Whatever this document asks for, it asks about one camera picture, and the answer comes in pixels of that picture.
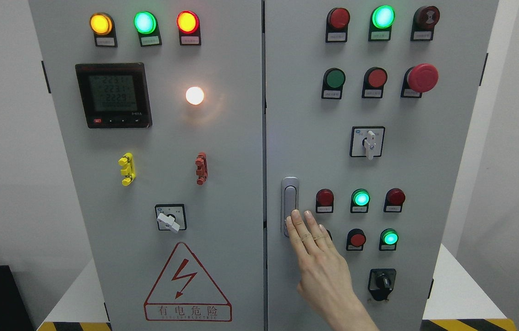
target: gray metal panel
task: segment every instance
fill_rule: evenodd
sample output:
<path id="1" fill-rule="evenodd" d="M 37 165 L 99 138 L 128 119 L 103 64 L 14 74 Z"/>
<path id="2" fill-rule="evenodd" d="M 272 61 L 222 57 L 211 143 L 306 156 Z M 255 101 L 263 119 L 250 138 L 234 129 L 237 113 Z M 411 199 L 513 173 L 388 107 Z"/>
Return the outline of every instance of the gray metal panel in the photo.
<path id="1" fill-rule="evenodd" d="M 115 331 L 262 330 L 261 1 L 30 0 L 30 8 Z M 142 10 L 156 15 L 163 46 L 139 46 L 133 16 Z M 199 15 L 202 46 L 179 45 L 182 10 Z M 118 48 L 94 46 L 94 12 L 113 17 Z M 125 62 L 144 62 L 152 128 L 87 128 L 74 65 Z M 205 90 L 199 107 L 185 101 L 190 86 Z M 209 167 L 202 187 L 194 174 L 200 151 Z M 117 164 L 125 152 L 137 172 L 129 187 Z M 184 203 L 188 230 L 158 231 L 154 206 L 161 203 Z M 144 302 L 178 241 L 229 299 L 232 322 L 145 320 Z M 200 303 L 212 291 L 194 278 L 181 299 Z"/>
<path id="2" fill-rule="evenodd" d="M 331 230 L 347 259 L 354 290 L 381 330 L 419 329 L 460 157 L 482 72 L 497 0 L 390 0 L 396 9 L 389 42 L 368 42 L 374 0 L 266 1 L 266 139 L 268 217 L 268 323 L 271 330 L 323 330 L 325 323 L 302 302 L 296 258 L 281 233 L 280 183 L 300 181 L 299 204 L 313 210 L 322 188 L 335 193 L 333 214 L 317 219 Z M 441 11 L 432 42 L 411 42 L 413 14 L 420 6 Z M 352 17 L 348 43 L 325 44 L 325 18 L 335 6 Z M 436 88 L 422 99 L 401 99 L 405 71 L 432 63 Z M 383 67 L 389 78 L 381 100 L 362 99 L 365 71 Z M 342 100 L 321 100 L 324 72 L 346 74 Z M 352 126 L 385 126 L 380 158 L 349 157 Z M 383 213 L 391 188 L 404 190 L 402 213 Z M 367 214 L 350 214 L 350 195 L 365 188 Z M 367 235 L 364 251 L 345 251 L 348 231 Z M 397 251 L 379 251 L 380 233 L 398 231 Z M 371 268 L 395 268 L 390 301 L 367 291 Z"/>

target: white table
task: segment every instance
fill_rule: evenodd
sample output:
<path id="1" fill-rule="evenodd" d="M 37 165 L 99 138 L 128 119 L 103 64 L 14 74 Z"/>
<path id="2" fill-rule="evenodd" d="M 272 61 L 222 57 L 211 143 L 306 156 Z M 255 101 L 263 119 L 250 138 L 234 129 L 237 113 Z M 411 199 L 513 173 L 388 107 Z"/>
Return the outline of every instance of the white table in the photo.
<path id="1" fill-rule="evenodd" d="M 505 319 L 478 284 L 442 245 L 433 274 L 432 295 L 423 319 Z M 108 322 L 104 296 L 90 261 L 53 308 L 47 322 Z"/>

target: lightning bolt symbol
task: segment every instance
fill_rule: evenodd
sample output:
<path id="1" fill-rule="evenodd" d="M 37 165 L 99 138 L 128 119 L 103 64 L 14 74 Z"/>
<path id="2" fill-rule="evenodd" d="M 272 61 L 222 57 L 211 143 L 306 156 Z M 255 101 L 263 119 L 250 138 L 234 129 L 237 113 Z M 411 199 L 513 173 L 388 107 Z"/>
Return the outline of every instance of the lightning bolt symbol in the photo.
<path id="1" fill-rule="evenodd" d="M 183 295 L 182 291 L 184 291 L 186 286 L 188 286 L 188 284 L 190 284 L 190 282 L 192 281 L 194 276 L 196 276 L 196 274 L 197 274 L 197 272 L 195 272 L 195 273 L 189 273 L 189 274 L 184 274 L 182 276 L 178 276 L 178 274 L 180 274 L 180 272 L 182 272 L 182 270 L 186 267 L 186 264 L 188 264 L 188 262 L 189 262 L 188 259 L 184 258 L 184 260 L 182 261 L 182 264 L 180 264 L 180 268 L 178 268 L 178 270 L 176 271 L 176 273 L 173 275 L 173 278 L 172 278 L 172 281 L 174 281 L 174 280 L 190 277 L 190 279 L 188 279 L 188 281 L 186 282 L 184 287 L 182 287 L 182 289 L 180 291 L 176 292 L 176 299 Z"/>

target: yellow black hazard stripe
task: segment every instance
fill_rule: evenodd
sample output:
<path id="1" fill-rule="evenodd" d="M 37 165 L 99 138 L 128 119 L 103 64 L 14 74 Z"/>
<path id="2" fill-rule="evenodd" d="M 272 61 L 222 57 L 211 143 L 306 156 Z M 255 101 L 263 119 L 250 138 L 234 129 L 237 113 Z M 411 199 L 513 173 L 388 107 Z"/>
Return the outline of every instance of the yellow black hazard stripe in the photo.
<path id="1" fill-rule="evenodd" d="M 510 319 L 424 320 L 421 331 L 517 331 Z"/>
<path id="2" fill-rule="evenodd" d="M 112 331 L 110 323 L 45 322 L 37 331 Z M 510 319 L 424 320 L 421 331 L 517 331 Z"/>
<path id="3" fill-rule="evenodd" d="M 37 331 L 111 331 L 110 323 L 45 322 Z"/>

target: white indicator light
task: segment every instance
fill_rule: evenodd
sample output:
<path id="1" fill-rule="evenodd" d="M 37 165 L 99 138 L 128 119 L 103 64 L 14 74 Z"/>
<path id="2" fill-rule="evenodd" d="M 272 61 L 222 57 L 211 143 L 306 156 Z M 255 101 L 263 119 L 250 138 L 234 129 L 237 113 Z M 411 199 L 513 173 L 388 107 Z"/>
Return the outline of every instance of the white indicator light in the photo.
<path id="1" fill-rule="evenodd" d="M 198 86 L 192 86 L 186 91 L 186 101 L 193 105 L 199 105 L 204 100 L 204 91 Z"/>

